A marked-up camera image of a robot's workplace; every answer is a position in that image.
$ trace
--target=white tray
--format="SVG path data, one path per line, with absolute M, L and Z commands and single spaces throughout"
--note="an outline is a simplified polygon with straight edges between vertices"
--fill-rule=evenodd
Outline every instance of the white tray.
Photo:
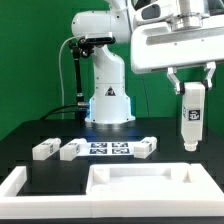
M 200 164 L 90 168 L 86 195 L 19 196 L 26 167 L 0 186 L 0 219 L 224 216 L 224 195 Z

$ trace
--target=green backdrop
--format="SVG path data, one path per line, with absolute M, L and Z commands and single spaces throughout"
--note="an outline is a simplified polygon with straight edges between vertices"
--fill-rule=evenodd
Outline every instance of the green backdrop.
M 0 139 L 22 122 L 39 119 L 61 105 L 58 53 L 64 40 L 72 36 L 74 15 L 87 10 L 108 10 L 108 4 L 103 0 L 0 0 Z M 126 62 L 126 92 L 132 100 L 133 114 L 136 117 L 178 116 L 181 96 L 175 95 L 166 72 L 133 74 L 129 47 L 122 44 L 110 49 Z M 76 85 L 68 48 L 63 51 L 62 70 L 65 103 L 74 103 Z M 81 61 L 81 70 L 88 100 L 94 85 L 91 59 Z M 224 66 L 218 65 L 214 88 L 206 95 L 205 109 L 205 123 L 221 136 L 224 136 L 223 71 Z M 203 77 L 203 68 L 178 72 L 178 78 L 183 81 Z

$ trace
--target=white foam block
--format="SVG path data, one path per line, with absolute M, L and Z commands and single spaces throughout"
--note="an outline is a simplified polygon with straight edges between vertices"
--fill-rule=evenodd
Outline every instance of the white foam block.
M 33 148 L 33 160 L 46 160 L 60 148 L 59 138 L 49 138 Z
M 64 145 L 60 149 L 60 160 L 72 161 L 78 156 L 81 145 L 86 144 L 87 141 L 84 138 L 74 139 L 68 144 Z

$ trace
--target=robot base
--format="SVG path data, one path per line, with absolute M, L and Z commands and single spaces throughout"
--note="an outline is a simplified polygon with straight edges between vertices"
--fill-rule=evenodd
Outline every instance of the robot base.
M 85 119 L 85 126 L 87 128 L 95 128 L 95 129 L 104 129 L 104 130 L 116 130 L 116 129 L 122 129 L 122 128 L 128 128 L 128 127 L 134 127 L 135 125 L 135 117 L 128 120 L 127 122 L 123 123 L 96 123 L 92 122 L 90 119 Z

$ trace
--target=black tabletop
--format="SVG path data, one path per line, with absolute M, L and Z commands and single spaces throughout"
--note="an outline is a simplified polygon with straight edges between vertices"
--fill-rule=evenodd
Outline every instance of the black tabletop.
M 33 161 L 32 148 L 47 138 L 60 138 L 61 146 L 74 138 L 88 142 L 140 141 L 144 137 L 157 138 L 157 149 L 146 159 L 133 156 L 77 157 L 60 161 L 59 153 L 46 161 Z M 179 119 L 142 118 L 134 125 L 121 129 L 87 128 L 75 120 L 37 120 L 22 123 L 0 142 L 0 184 L 16 166 L 26 166 L 28 180 L 18 195 L 82 195 L 85 194 L 89 167 L 105 163 L 200 163 L 224 189 L 224 139 L 204 127 L 203 141 L 195 152 L 187 152 L 180 134 Z M 224 223 L 224 217 L 173 218 L 101 218 L 22 220 L 22 223 Z M 21 220 L 0 220 L 0 223 L 21 223 Z

